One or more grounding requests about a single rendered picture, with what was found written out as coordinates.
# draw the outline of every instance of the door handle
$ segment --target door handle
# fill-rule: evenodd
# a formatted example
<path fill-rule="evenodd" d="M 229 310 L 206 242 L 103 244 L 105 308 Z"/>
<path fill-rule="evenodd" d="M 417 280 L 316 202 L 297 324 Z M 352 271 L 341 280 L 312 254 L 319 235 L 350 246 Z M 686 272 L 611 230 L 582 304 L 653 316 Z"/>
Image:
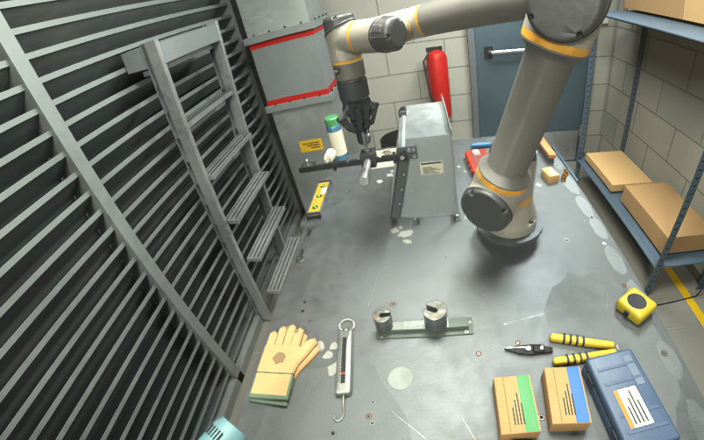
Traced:
<path fill-rule="evenodd" d="M 493 50 L 492 46 L 485 46 L 485 58 L 487 58 L 487 59 L 493 58 L 493 55 L 507 55 L 510 53 L 523 53 L 523 52 L 525 52 L 524 47 L 521 47 L 519 49 Z"/>

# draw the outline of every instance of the blue toolbox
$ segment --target blue toolbox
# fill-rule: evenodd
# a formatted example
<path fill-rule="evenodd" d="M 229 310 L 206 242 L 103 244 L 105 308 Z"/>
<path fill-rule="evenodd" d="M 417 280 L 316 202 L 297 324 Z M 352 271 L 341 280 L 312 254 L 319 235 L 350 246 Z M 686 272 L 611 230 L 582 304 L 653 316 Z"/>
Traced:
<path fill-rule="evenodd" d="M 610 439 L 680 438 L 631 350 L 589 359 L 582 376 Z"/>

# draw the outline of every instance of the floor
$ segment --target floor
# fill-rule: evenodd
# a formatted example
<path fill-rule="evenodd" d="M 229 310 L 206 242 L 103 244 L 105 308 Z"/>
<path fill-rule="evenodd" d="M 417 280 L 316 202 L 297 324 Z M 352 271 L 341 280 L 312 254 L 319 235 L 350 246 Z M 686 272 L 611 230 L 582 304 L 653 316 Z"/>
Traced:
<path fill-rule="evenodd" d="M 569 145 L 561 145 L 568 140 L 547 138 L 560 152 L 568 151 Z M 470 181 L 461 155 L 467 143 L 456 143 L 458 192 Z M 555 168 L 560 172 L 563 167 L 556 162 Z M 576 186 L 569 182 L 561 189 L 537 188 L 539 212 L 545 218 L 563 215 L 565 221 L 548 223 L 533 248 L 505 252 L 481 242 L 467 221 L 452 224 L 448 218 L 433 218 L 412 226 L 401 220 L 390 230 L 384 215 L 389 203 L 387 171 L 373 172 L 386 183 L 367 193 L 356 185 L 356 176 L 332 175 L 334 209 L 328 213 L 332 219 L 328 215 L 315 224 L 306 261 L 295 264 L 273 321 L 263 328 L 257 344 L 262 346 L 270 330 L 296 323 L 310 337 L 322 340 L 323 350 L 295 383 L 289 408 L 265 407 L 239 397 L 231 420 L 250 440 L 497 438 L 488 380 L 529 373 L 539 402 L 538 375 L 549 366 L 548 358 L 538 362 L 516 355 L 504 358 L 499 350 L 516 338 L 540 342 L 536 339 L 545 339 L 550 331 L 612 335 L 609 338 L 623 349 L 631 348 L 670 409 L 682 438 L 704 439 L 704 328 L 686 302 L 659 307 L 638 328 L 612 310 L 624 290 L 610 286 L 617 282 L 641 287 L 650 268 L 590 180 L 580 179 Z M 587 213 L 588 207 L 577 209 L 580 201 L 575 199 L 580 198 L 589 202 L 589 216 L 580 213 Z M 583 219 L 592 228 L 573 224 Z M 608 233 L 602 236 L 603 242 L 600 232 Z M 607 258 L 599 259 L 595 251 L 589 254 L 589 248 L 603 249 L 601 255 Z M 432 258 L 414 257 L 421 252 Z M 621 261 L 615 259 L 618 253 Z M 484 264 L 471 264 L 478 259 Z M 695 281 L 688 271 L 678 268 L 676 272 L 693 293 Z M 680 293 L 662 274 L 651 298 L 666 302 L 680 298 Z M 372 337 L 373 326 L 367 320 L 375 308 L 395 302 L 391 309 L 396 321 L 419 319 L 421 303 L 431 299 L 441 299 L 448 310 L 457 310 L 449 317 L 472 318 L 473 335 L 396 341 Z M 696 302 L 704 312 L 704 295 Z M 346 403 L 349 418 L 334 423 L 330 414 L 340 413 L 340 401 L 332 392 L 336 352 L 331 342 L 337 322 L 347 316 L 357 321 L 355 393 Z M 573 352 L 555 347 L 559 354 Z M 483 356 L 471 354 L 477 349 Z M 246 391 L 259 361 L 257 354 L 246 375 Z M 403 365 L 413 371 L 419 386 L 395 391 L 391 373 Z M 398 380 L 402 377 L 395 377 L 396 384 Z M 363 417 L 366 413 L 371 419 Z M 556 435 L 543 426 L 540 437 L 578 438 L 577 434 Z M 607 438 L 599 422 L 580 434 L 586 440 Z"/>

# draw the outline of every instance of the red stripe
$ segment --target red stripe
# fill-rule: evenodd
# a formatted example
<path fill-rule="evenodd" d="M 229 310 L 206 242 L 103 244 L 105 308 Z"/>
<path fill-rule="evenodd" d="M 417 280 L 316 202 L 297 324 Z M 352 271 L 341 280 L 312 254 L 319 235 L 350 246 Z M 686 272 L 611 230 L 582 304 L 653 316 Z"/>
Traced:
<path fill-rule="evenodd" d="M 267 101 L 267 106 L 291 103 L 293 101 L 301 101 L 303 99 L 314 98 L 321 95 L 329 95 L 332 89 L 335 87 L 337 80 L 332 80 L 330 86 L 327 89 L 314 90 L 308 93 L 298 93 L 297 95 L 287 96 L 283 98 L 274 99 L 272 101 Z"/>
<path fill-rule="evenodd" d="M 262 47 L 268 47 L 268 46 L 272 46 L 272 45 L 277 45 L 279 43 L 283 43 L 284 41 L 290 41 L 292 39 L 301 39 L 302 37 L 308 37 L 309 35 L 313 35 L 319 31 L 321 31 L 322 29 L 324 29 L 323 25 L 317 27 L 316 29 L 308 29 L 307 31 L 284 35 L 283 37 L 279 37 L 277 39 L 269 39 L 268 41 L 262 41 L 261 43 L 257 43 L 255 45 L 250 45 L 248 47 L 248 49 L 251 51 L 255 51 L 257 49 L 261 49 Z"/>

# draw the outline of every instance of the slatted wall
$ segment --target slatted wall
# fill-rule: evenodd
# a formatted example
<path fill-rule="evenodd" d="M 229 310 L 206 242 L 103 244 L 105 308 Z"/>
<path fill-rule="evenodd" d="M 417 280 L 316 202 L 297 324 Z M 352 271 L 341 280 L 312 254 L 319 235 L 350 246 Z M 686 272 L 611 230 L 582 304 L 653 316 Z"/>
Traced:
<path fill-rule="evenodd" d="M 212 20 L 288 235 L 302 213 L 229 4 L 0 1 L 0 438 L 196 439 L 231 410 L 238 377 L 208 341 L 243 368 L 262 317 L 150 78 L 120 58 Z M 171 73 L 184 109 L 218 92 L 209 55 Z M 233 137 L 226 110 L 195 135 L 215 157 Z M 249 180 L 242 161 L 226 168 L 224 209 Z M 255 202 L 234 226 L 244 255 L 264 221 Z M 277 259 L 271 245 L 247 268 L 263 292 Z"/>

